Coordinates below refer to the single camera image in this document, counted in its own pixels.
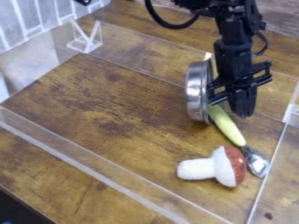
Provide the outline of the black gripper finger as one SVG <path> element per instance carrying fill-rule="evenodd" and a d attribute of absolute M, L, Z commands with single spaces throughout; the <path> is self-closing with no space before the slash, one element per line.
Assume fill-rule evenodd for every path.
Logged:
<path fill-rule="evenodd" d="M 258 98 L 257 86 L 233 87 L 230 89 L 230 98 L 229 98 L 229 105 L 232 111 L 242 118 L 253 116 L 256 112 L 257 98 Z"/>

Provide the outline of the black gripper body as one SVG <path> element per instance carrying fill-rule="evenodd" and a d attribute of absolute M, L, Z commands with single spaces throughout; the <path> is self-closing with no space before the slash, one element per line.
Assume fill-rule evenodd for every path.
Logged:
<path fill-rule="evenodd" d="M 210 105 L 230 101 L 230 89 L 268 84 L 273 80 L 270 67 L 273 63 L 266 60 L 253 62 L 253 42 L 242 45 L 228 45 L 224 40 L 214 44 L 217 68 L 220 77 L 209 84 Z"/>

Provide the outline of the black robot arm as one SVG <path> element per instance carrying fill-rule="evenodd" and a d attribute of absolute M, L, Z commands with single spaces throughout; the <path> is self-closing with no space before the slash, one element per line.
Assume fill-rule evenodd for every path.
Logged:
<path fill-rule="evenodd" d="M 266 24 L 256 0 L 173 0 L 177 5 L 217 20 L 221 39 L 214 43 L 214 59 L 194 61 L 186 74 L 185 93 L 192 119 L 208 122 L 209 107 L 229 102 L 242 117 L 256 112 L 258 87 L 273 80 L 272 63 L 254 63 L 253 38 L 262 37 Z"/>

